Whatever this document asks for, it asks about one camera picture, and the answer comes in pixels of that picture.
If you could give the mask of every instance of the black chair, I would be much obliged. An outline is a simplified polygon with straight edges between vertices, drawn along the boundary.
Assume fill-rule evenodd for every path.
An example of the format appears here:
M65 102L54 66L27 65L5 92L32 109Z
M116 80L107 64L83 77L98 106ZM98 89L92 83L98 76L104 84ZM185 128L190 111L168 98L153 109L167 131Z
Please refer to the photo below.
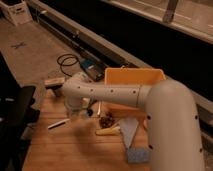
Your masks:
M0 52L0 170L12 161L20 171L21 136L28 123L36 122L39 111L31 108L35 86L20 87Z

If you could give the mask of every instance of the floor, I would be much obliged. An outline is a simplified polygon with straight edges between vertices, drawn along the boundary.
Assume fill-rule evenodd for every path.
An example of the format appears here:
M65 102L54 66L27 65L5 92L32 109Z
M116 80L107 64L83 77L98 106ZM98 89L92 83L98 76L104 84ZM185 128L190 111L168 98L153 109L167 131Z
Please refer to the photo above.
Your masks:
M0 18L0 51L21 85L37 87L34 108L39 109L45 95L44 80L64 76L56 62L65 53L75 53L50 32L35 22L13 26ZM70 74L79 66L69 68ZM206 171L213 170L213 155L205 152Z

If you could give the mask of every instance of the marker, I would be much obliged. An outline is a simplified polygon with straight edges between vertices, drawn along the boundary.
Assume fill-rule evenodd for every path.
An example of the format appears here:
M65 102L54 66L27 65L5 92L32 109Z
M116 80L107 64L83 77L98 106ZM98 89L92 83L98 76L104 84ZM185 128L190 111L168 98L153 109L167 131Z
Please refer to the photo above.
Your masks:
M56 128L56 127L58 127L58 126L61 126L61 125L63 125L63 124L65 124L67 121L69 121L70 119L63 119L63 120L61 120L61 121L58 121L58 122L56 122L56 123L54 123L54 124L51 124L51 125L49 125L48 127L47 127L47 129L53 129L53 128Z

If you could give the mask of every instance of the orange container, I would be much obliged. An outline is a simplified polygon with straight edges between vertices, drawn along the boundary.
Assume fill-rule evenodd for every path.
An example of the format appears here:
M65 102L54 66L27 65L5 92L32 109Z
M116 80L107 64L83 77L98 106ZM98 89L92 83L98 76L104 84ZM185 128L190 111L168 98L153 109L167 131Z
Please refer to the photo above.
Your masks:
M153 68L107 68L105 70L105 84L141 84L153 85L166 77L161 69ZM144 115L137 108L107 103L107 108L115 116Z

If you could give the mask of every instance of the wooden table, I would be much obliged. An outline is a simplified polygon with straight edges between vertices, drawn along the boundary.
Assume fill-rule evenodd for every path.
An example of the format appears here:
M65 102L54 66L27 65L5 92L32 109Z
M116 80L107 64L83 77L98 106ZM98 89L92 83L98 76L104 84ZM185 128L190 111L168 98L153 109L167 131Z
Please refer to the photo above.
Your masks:
M66 117L64 98L55 98L48 90L25 159L24 171L149 171L148 163L127 163L122 135L95 135L95 130L99 129L95 116L87 119L79 116L60 127L47 129L48 125ZM143 117L136 117L141 123ZM147 146L146 132L141 124L133 146Z

